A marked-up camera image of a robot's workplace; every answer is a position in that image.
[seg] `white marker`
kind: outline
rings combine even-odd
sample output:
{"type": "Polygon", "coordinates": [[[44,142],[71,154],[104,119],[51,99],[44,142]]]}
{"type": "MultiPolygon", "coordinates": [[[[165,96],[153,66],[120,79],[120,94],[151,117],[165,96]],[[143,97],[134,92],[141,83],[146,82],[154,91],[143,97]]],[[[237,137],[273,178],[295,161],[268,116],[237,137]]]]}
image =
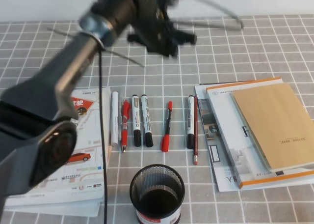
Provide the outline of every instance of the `white marker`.
{"type": "Polygon", "coordinates": [[[151,122],[149,119],[149,108],[148,108],[148,99],[146,95],[142,95],[142,110],[144,118],[144,128],[145,128],[145,142],[147,147],[153,147],[153,138],[152,138],[152,129],[151,122]]]}
{"type": "Polygon", "coordinates": [[[132,96],[132,115],[133,115],[133,130],[134,130],[134,145],[140,147],[141,142],[141,126],[139,122],[139,100],[137,95],[132,96]]]}
{"type": "Polygon", "coordinates": [[[118,145],[119,93],[114,91],[111,100],[111,145],[118,145]]]}
{"type": "Polygon", "coordinates": [[[187,145],[188,149],[194,149],[194,96],[190,95],[187,99],[187,145]]]}

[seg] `pen holder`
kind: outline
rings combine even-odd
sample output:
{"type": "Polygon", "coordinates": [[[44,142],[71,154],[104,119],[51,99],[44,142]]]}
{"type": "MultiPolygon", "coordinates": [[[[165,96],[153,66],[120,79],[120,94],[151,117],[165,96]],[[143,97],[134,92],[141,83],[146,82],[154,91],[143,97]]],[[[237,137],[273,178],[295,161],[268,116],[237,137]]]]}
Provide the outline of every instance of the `pen holder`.
{"type": "Polygon", "coordinates": [[[140,224],[177,224],[185,188],[171,167],[155,164],[141,169],[130,185],[131,201],[140,224]]]}

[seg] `brown notebook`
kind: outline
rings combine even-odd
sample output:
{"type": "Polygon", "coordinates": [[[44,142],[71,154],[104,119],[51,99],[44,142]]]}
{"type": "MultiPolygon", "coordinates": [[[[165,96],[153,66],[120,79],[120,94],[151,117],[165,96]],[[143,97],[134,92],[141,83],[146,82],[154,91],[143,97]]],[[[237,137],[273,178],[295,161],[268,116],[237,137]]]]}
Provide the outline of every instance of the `brown notebook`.
{"type": "Polygon", "coordinates": [[[234,100],[271,172],[314,163],[314,123],[289,84],[238,90],[234,100]]]}

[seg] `white wall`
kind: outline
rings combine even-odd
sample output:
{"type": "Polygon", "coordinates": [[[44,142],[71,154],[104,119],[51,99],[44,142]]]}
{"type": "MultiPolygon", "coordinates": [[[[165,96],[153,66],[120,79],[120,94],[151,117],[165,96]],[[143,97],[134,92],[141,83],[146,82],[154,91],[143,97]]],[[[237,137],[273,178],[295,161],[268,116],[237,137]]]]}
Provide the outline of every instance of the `white wall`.
{"type": "MultiPolygon", "coordinates": [[[[314,0],[214,0],[238,15],[314,13],[314,0]]],[[[92,0],[0,0],[0,22],[78,19],[92,0]]],[[[182,1],[176,17],[219,15],[198,2],[182,1]]]]}

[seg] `wire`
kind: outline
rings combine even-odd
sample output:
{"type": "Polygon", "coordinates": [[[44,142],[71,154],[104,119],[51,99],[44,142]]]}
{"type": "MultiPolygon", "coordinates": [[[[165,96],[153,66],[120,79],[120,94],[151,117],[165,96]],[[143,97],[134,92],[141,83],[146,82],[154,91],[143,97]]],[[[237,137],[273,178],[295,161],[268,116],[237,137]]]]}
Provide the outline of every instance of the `wire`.
{"type": "Polygon", "coordinates": [[[103,120],[103,71],[102,71],[102,50],[99,48],[99,113],[100,113],[100,130],[102,136],[102,150],[103,150],[103,163],[104,163],[104,224],[107,224],[107,207],[108,207],[108,192],[107,192],[107,163],[105,153],[105,137],[104,137],[104,120],[103,120]]]}
{"type": "MultiPolygon", "coordinates": [[[[216,2],[212,1],[212,0],[197,0],[207,6],[211,6],[211,7],[214,7],[218,10],[220,10],[221,12],[223,12],[224,14],[230,16],[232,19],[234,19],[238,24],[240,24],[240,30],[242,30],[244,28],[244,24],[242,22],[241,19],[239,19],[239,17],[232,11],[228,10],[227,8],[224,8],[222,7],[221,5],[217,4],[216,2]]],[[[186,25],[187,22],[185,21],[172,21],[173,23],[177,23],[177,24],[182,24],[182,25],[186,25]]],[[[226,30],[238,30],[236,29],[236,27],[229,27],[229,26],[223,26],[223,25],[205,25],[205,24],[202,24],[202,23],[194,23],[194,25],[204,25],[204,26],[207,26],[209,28],[224,28],[226,30]]]]}
{"type": "Polygon", "coordinates": [[[153,19],[147,19],[147,20],[139,20],[135,21],[135,23],[141,24],[141,25],[147,25],[147,23],[150,24],[179,24],[183,26],[188,26],[188,27],[199,27],[199,28],[222,28],[225,30],[230,30],[230,31],[241,31],[244,28],[244,23],[239,17],[233,13],[232,11],[228,10],[227,8],[222,7],[221,5],[211,1],[211,0],[197,0],[207,6],[212,6],[220,11],[222,11],[224,14],[230,16],[232,19],[234,19],[239,26],[238,27],[233,27],[233,26],[225,26],[225,25],[217,25],[217,24],[208,24],[208,23],[202,23],[202,22],[190,22],[190,21],[185,21],[185,20],[153,20],[153,19]]]}
{"type": "MultiPolygon", "coordinates": [[[[47,28],[47,30],[48,30],[48,31],[53,31],[54,33],[57,33],[57,34],[62,35],[62,36],[67,36],[67,37],[71,37],[71,38],[74,37],[74,35],[72,35],[72,34],[68,34],[68,33],[66,33],[66,32],[63,32],[63,31],[60,31],[60,30],[57,30],[57,29],[47,28]]],[[[143,64],[137,62],[136,60],[131,59],[131,58],[127,57],[127,56],[124,56],[124,55],[122,55],[122,54],[120,54],[120,53],[118,53],[118,52],[110,51],[110,50],[107,50],[107,49],[104,49],[104,51],[105,51],[105,52],[108,52],[108,53],[110,53],[110,54],[113,54],[114,56],[118,56],[118,57],[120,57],[120,58],[126,59],[126,60],[128,60],[128,61],[130,61],[130,62],[132,62],[132,63],[134,63],[134,64],[136,64],[136,65],[138,65],[138,66],[143,67],[143,68],[145,67],[143,64]]]]}

